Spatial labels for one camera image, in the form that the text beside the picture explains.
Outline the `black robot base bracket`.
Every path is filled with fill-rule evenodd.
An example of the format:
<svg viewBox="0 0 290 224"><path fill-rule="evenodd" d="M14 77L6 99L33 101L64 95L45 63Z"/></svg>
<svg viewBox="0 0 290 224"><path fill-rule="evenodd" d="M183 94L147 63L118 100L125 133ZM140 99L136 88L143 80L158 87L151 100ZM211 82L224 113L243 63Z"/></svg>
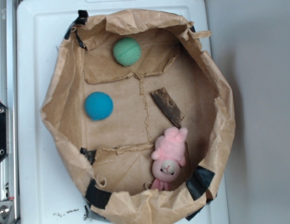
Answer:
<svg viewBox="0 0 290 224"><path fill-rule="evenodd" d="M0 102L0 163L7 156L7 108Z"/></svg>

